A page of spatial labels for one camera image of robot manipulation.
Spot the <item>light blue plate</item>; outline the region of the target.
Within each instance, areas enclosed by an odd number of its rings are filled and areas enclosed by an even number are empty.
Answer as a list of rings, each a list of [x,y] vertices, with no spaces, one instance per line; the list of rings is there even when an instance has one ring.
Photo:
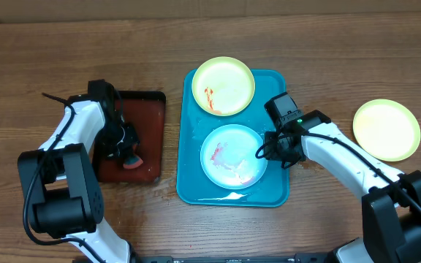
[[[205,175],[229,190],[241,190],[254,185],[264,175],[266,159],[256,152],[263,139],[253,129],[240,124],[227,124],[213,130],[200,150],[200,163]]]

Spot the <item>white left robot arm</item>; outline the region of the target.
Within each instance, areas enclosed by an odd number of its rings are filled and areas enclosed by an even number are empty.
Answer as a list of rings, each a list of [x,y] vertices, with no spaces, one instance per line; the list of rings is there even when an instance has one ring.
[[[139,140],[123,117],[118,91],[62,99],[64,117],[38,149],[18,157],[23,228],[37,245],[70,243],[91,262],[136,262],[130,242],[106,221],[99,182],[88,153],[99,144],[107,159],[135,169]]]

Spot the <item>yellow plate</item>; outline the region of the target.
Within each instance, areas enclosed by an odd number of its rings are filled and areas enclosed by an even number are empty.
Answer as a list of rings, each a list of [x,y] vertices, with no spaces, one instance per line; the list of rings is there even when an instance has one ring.
[[[420,145],[418,120],[393,100],[374,99],[363,104],[354,114],[352,128],[363,150],[382,161],[403,161]]]

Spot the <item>yellow-green plate with red stain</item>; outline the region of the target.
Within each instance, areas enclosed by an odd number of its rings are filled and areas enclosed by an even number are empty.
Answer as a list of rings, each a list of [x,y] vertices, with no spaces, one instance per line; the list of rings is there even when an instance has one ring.
[[[194,73],[191,92],[207,113],[231,116],[249,106],[255,94],[255,79],[240,60],[228,56],[211,58]]]

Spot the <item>green and orange sponge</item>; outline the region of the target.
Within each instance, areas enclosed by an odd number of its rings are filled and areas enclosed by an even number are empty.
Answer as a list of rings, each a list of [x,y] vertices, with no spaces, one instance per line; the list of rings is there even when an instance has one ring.
[[[143,160],[136,153],[137,145],[133,145],[124,155],[123,168],[136,169],[143,164]]]

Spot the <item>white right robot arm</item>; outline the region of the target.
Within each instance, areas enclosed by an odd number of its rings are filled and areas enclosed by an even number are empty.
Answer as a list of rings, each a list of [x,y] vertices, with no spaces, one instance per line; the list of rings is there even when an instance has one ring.
[[[348,188],[362,205],[363,236],[330,252],[326,262],[421,262],[421,172],[405,174],[366,153],[323,113],[268,110],[258,159],[286,169],[307,159]]]

